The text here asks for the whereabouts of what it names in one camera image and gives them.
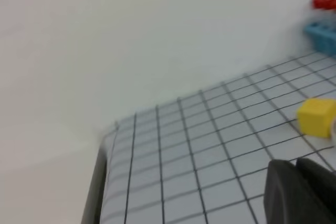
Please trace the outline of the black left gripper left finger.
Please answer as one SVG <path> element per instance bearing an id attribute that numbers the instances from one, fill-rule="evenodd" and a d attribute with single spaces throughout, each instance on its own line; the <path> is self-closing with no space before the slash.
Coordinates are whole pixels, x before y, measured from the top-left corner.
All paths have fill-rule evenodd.
<path id="1" fill-rule="evenodd" d="M 269 162 L 264 193 L 266 223 L 335 223 L 327 207 L 289 161 Z"/>

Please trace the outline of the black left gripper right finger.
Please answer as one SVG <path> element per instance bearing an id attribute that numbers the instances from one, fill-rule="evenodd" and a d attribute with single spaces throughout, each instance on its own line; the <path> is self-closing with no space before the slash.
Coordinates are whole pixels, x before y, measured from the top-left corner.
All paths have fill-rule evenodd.
<path id="1" fill-rule="evenodd" d="M 327 207 L 335 207 L 335 174 L 318 163 L 299 158 L 296 168 Z"/>

